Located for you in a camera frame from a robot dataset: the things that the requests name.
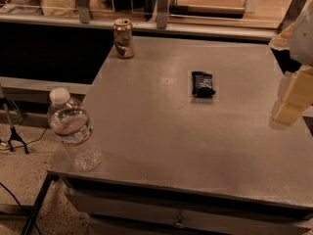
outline speckled floor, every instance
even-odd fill
[[[15,113],[11,113],[17,122]],[[25,143],[40,139],[47,127],[44,115],[28,114],[16,131]],[[4,111],[0,111],[0,139],[8,141],[10,126]],[[13,146],[21,143],[14,141]],[[0,182],[4,184],[22,205],[33,205],[50,166],[58,141],[50,128],[42,138],[27,145],[29,154],[23,147],[10,152],[0,147]],[[64,196],[65,184],[61,179],[53,181],[39,211],[36,224],[41,234],[95,234],[86,223],[86,214],[75,210]],[[13,197],[0,186],[0,204],[14,205]],[[24,216],[0,215],[0,234],[21,234],[26,222]],[[33,227],[31,234],[39,234]]]

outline water bottle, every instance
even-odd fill
[[[48,122],[66,148],[68,158],[79,171],[96,167],[102,152],[82,102],[70,97],[65,88],[56,88],[49,96]]]

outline bottle cap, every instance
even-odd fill
[[[68,91],[62,87],[53,89],[50,92],[49,96],[50,96],[51,102],[55,105],[66,104],[68,99],[70,98]]]

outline aluminum can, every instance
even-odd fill
[[[128,19],[118,19],[114,21],[114,46],[119,58],[128,59],[135,54],[132,28],[131,21]]]

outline cable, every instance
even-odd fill
[[[19,202],[19,200],[17,199],[17,197],[3,184],[0,182],[0,185],[8,192],[10,193],[10,195],[14,198],[14,200],[18,203],[19,207],[25,212],[27,213],[26,209],[21,205],[21,203]],[[35,227],[38,231],[38,233],[41,235],[41,232],[39,230],[39,227],[37,226],[36,222],[34,222]]]
[[[29,141],[28,143],[26,143],[26,145],[31,144],[31,143],[34,143],[34,142],[37,142],[37,141],[41,140],[41,139],[42,139],[42,137],[44,136],[44,134],[46,133],[46,131],[47,131],[47,129],[48,129],[48,128],[49,128],[49,125],[48,125],[45,129],[44,129],[44,131],[42,132],[41,136],[40,136],[38,139],[36,139],[36,140],[32,140],[32,141]],[[20,148],[20,147],[23,147],[23,145],[15,146],[15,147],[13,147],[13,148],[15,149],[15,148]],[[9,151],[9,150],[10,150],[10,148],[0,149],[0,151]]]

